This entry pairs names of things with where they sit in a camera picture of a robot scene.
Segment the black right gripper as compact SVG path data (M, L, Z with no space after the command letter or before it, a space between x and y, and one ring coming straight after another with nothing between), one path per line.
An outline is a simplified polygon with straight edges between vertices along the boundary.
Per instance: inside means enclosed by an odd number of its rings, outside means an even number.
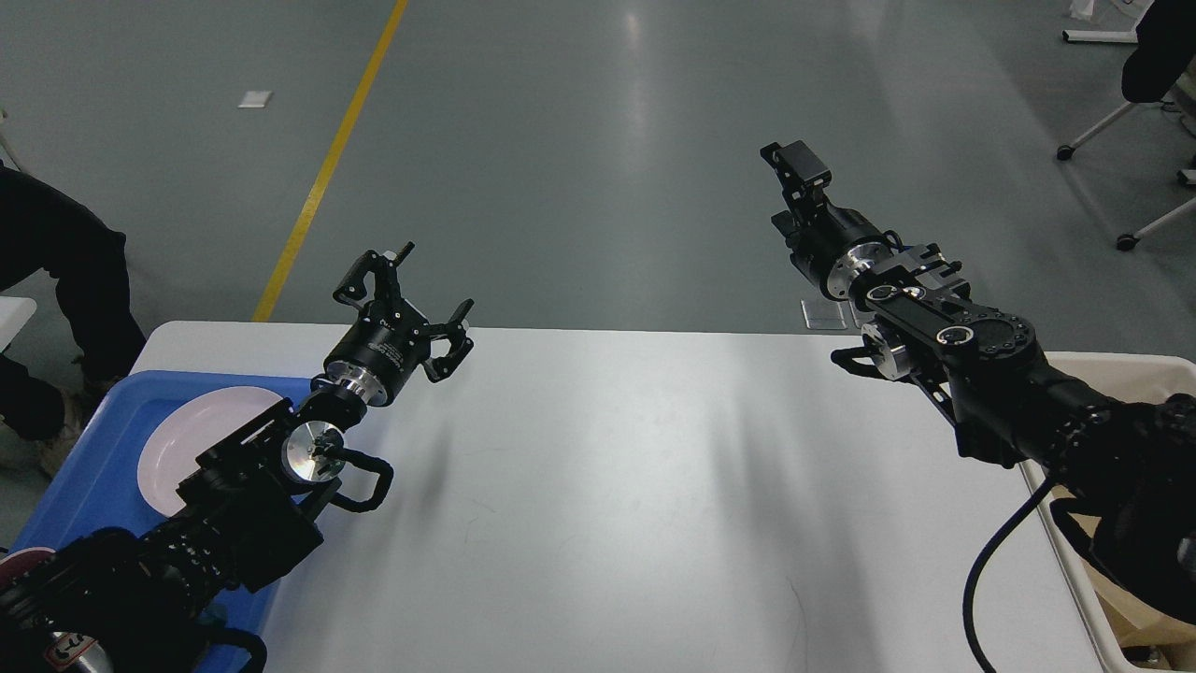
M803 140L771 142L759 157L776 175L789 209L775 213L771 225L789 247L791 264L830 301L847 301L862 273L893 256L892 244L860 212L826 206L832 171Z

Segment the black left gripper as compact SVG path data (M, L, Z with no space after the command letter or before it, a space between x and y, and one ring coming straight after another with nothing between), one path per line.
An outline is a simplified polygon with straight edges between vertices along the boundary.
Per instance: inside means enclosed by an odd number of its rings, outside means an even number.
M448 322L416 320L416 310L402 295L399 264L415 247L407 241L398 252L367 249L350 265L332 299L355 308L355 322L325 357L323 374L311 391L342 387L371 408L392 404L415 371L431 383L447 379L474 348L466 336L466 314L475 301L466 298ZM432 342L446 339L448 351L432 356Z

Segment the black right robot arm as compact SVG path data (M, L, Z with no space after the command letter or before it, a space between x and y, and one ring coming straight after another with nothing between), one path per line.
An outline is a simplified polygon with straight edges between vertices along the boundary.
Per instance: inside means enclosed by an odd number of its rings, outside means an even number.
M1085 562L1184 623L1192 589L1192 394L1158 404L1123 402L1056 369L1029 319L974 302L962 263L936 244L908 246L826 196L832 171L803 141L759 152L780 182L785 209L771 224L791 264L829 301L868 320L862 344L832 351L852 375L919 387L952 426L962 457L1044 472L1029 501L991 536L962 589L962 628L975 661L991 672L975 634L975 591L991 555L1046 502L1052 524Z

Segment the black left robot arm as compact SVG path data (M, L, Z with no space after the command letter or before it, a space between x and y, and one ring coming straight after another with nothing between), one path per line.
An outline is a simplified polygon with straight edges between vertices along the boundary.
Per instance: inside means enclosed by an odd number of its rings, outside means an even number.
M397 253L365 251L334 292L356 320L298 405L282 399L196 457L182 508L144 534L106 527L4 582L5 672L193 672L214 646L264 669L260 636L205 610L225 591L258 592L323 542L329 506L364 514L392 488L393 467L348 447L370 408L392 404L416 367L447 379L472 349L465 299L432 323L402 294Z

